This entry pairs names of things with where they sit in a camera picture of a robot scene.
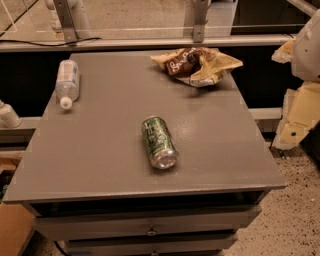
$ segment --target aluminum can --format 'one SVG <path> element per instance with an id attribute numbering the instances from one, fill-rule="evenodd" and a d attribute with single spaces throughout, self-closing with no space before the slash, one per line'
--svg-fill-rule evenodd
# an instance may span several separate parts
<path id="1" fill-rule="evenodd" d="M 147 118 L 142 123 L 142 135 L 153 167 L 168 169 L 177 162 L 179 153 L 163 119 L 157 116 Z"/>

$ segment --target drawer handle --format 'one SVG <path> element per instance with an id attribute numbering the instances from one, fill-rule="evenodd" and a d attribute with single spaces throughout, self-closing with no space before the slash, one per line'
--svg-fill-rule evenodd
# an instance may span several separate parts
<path id="1" fill-rule="evenodd" d="M 155 236 L 155 235 L 157 235 L 157 231 L 155 231 L 155 230 L 153 229 L 153 226 L 152 226 L 152 225 L 150 226 L 150 230 L 147 232 L 147 235 L 148 235 L 148 236 Z"/>

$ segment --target table top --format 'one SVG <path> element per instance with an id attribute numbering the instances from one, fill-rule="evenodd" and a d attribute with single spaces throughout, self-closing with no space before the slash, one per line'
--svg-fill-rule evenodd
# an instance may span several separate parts
<path id="1" fill-rule="evenodd" d="M 5 196 L 8 203 L 271 190 L 278 166 L 232 78 L 193 88 L 166 75 L 163 51 L 72 54 L 80 98 L 51 97 Z M 142 122 L 162 117 L 180 153 L 151 167 Z"/>

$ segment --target plastic bottle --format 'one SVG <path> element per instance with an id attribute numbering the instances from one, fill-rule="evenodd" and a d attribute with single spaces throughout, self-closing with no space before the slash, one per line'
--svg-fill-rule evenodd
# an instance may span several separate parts
<path id="1" fill-rule="evenodd" d="M 61 61 L 55 87 L 61 108 L 70 109 L 73 101 L 78 99 L 79 80 L 80 72 L 78 64 L 73 60 Z"/>
<path id="2" fill-rule="evenodd" d="M 15 128 L 18 127 L 22 120 L 14 111 L 14 109 L 9 105 L 5 104 L 0 100 L 0 120 L 8 127 Z"/>

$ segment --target snack bag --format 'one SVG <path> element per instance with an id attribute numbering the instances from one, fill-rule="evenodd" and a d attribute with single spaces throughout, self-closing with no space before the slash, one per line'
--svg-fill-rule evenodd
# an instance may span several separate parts
<path id="1" fill-rule="evenodd" d="M 151 56 L 170 76 L 194 87 L 214 85 L 242 61 L 205 47 L 182 48 L 160 56 Z"/>
<path id="2" fill-rule="evenodd" d="M 271 59 L 282 64 L 291 62 L 294 42 L 295 38 L 288 40 L 274 52 Z"/>

